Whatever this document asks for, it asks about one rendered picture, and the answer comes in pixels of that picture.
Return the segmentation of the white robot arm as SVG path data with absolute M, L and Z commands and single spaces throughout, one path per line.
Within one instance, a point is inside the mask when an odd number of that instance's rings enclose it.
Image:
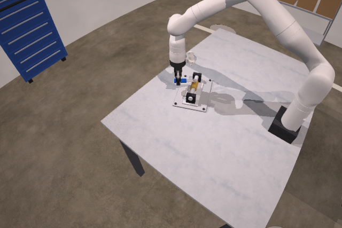
M 313 109 L 330 92 L 335 71 L 315 47 L 295 18 L 277 0 L 203 0 L 187 9 L 185 14 L 170 17 L 167 30 L 171 62 L 195 65 L 192 51 L 186 54 L 185 33 L 194 25 L 229 8 L 248 1 L 263 17 L 265 23 L 290 52 L 305 63 L 309 75 L 281 118 L 288 130 L 297 131 Z

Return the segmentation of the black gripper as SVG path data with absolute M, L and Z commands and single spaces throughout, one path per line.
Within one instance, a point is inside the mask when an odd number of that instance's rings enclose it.
M 176 85 L 181 85 L 181 77 L 182 77 L 182 67 L 184 67 L 186 62 L 174 63 L 170 61 L 170 65 L 174 67 L 174 73 L 176 78 Z

